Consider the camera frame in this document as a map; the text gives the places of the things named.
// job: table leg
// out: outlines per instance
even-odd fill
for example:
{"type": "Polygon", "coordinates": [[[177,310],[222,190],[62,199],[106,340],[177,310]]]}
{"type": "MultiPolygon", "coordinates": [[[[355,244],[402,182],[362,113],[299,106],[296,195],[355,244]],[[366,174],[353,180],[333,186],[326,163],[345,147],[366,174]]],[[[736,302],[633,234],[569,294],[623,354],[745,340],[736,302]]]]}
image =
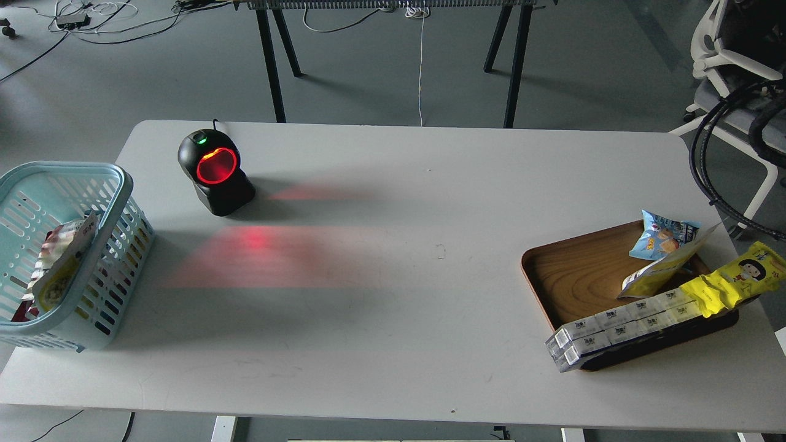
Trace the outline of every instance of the table leg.
{"type": "Polygon", "coordinates": [[[521,71],[524,67],[524,52],[527,49],[527,37],[530,33],[532,20],[532,5],[521,6],[519,16],[519,33],[516,37],[516,48],[513,51],[513,70],[510,76],[508,89],[508,106],[505,109],[505,123],[503,127],[513,127],[513,118],[516,115],[516,103],[519,99],[519,86],[521,84],[521,71]]]}
{"type": "Polygon", "coordinates": [[[276,122],[286,123],[287,117],[284,114],[284,102],[281,99],[281,84],[278,82],[276,56],[273,53],[273,41],[270,38],[270,23],[267,21],[265,9],[256,10],[256,22],[259,25],[259,37],[262,39],[262,52],[265,56],[265,67],[267,68],[267,79],[270,82],[270,96],[273,98],[276,122]]]}
{"type": "Polygon", "coordinates": [[[502,41],[502,36],[505,34],[505,28],[508,26],[508,19],[510,18],[510,11],[512,6],[502,6],[499,12],[499,19],[497,20],[497,28],[494,29],[494,37],[491,39],[491,47],[489,53],[486,55],[486,64],[483,65],[485,73],[491,72],[494,69],[494,59],[497,58],[497,51],[499,44],[502,41]]]}
{"type": "Polygon", "coordinates": [[[284,51],[287,53],[292,74],[296,77],[302,77],[303,73],[300,71],[300,65],[295,56],[295,47],[292,45],[292,39],[289,38],[289,30],[287,29],[287,22],[284,20],[284,13],[280,9],[273,9],[273,18],[276,20],[278,33],[281,34],[281,42],[284,43],[284,51]]]}

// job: cartoon face print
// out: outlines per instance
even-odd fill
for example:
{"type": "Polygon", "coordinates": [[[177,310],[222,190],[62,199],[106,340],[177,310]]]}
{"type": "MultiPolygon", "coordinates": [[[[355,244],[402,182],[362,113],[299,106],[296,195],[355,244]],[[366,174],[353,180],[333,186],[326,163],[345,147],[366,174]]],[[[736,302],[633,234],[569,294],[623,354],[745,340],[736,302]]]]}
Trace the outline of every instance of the cartoon face print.
{"type": "Polygon", "coordinates": [[[740,270],[741,273],[735,279],[748,280],[753,278],[756,281],[761,281],[767,276],[764,266],[755,260],[741,260],[740,270]]]}

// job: black hose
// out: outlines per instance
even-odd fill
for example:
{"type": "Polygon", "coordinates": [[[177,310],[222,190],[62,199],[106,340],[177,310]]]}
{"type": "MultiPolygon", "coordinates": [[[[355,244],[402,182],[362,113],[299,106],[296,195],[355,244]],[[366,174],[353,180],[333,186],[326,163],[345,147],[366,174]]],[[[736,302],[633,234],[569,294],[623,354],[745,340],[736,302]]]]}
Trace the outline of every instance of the black hose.
{"type": "MultiPolygon", "coordinates": [[[[704,195],[709,198],[710,205],[714,205],[716,208],[727,214],[730,218],[734,219],[738,223],[742,223],[746,227],[751,227],[755,230],[763,232],[764,234],[768,234],[778,241],[786,240],[786,234],[780,232],[779,230],[770,229],[769,227],[763,226],[762,224],[747,218],[721,197],[720,193],[718,193],[718,191],[712,185],[710,176],[707,173],[707,147],[710,143],[712,131],[715,129],[718,123],[723,119],[724,116],[726,116],[726,114],[732,112],[735,108],[740,107],[740,105],[749,99],[750,93],[752,91],[760,90],[763,87],[772,88],[782,87],[784,85],[786,85],[786,80],[757,82],[746,87],[741,87],[729,94],[728,97],[721,98],[720,102],[702,119],[696,131],[696,136],[693,138],[693,143],[690,147],[691,175],[704,195]]],[[[780,97],[778,97],[778,99],[781,97],[786,97],[786,94],[782,94],[780,97]]]]}

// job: desk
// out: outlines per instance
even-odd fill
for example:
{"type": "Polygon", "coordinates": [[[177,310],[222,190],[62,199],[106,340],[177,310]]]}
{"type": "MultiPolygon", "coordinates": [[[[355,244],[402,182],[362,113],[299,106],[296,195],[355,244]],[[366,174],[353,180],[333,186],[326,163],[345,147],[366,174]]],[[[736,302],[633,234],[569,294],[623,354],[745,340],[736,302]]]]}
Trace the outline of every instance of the desk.
{"type": "MultiPolygon", "coordinates": [[[[17,349],[0,402],[246,416],[786,433],[786,358],[732,328],[557,373],[524,251],[646,207],[719,221],[670,134],[219,124],[258,197],[209,215],[176,161],[206,122],[137,125],[118,164],[159,237],[116,340],[17,349]]],[[[716,232],[711,267],[735,256],[716,232]]]]}

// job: wooden tray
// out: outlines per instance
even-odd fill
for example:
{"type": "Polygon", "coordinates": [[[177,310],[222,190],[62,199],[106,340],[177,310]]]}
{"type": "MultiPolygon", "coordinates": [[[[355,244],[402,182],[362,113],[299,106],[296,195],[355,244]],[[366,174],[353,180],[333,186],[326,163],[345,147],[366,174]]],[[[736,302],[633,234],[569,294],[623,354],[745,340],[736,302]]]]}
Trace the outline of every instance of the wooden tray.
{"type": "MultiPolygon", "coordinates": [[[[628,256],[643,231],[642,221],[634,221],[536,247],[523,254],[521,270],[552,331],[567,322],[634,301],[616,298],[622,291],[623,279],[651,263],[628,256]]],[[[688,261],[687,267],[690,271],[679,271],[658,293],[677,288],[699,274],[710,273],[698,255],[688,261]]],[[[699,317],[666,329],[656,337],[605,352],[584,363],[582,369],[599,370],[689,341],[730,327],[738,318],[736,310],[709,319],[699,317]]]]}

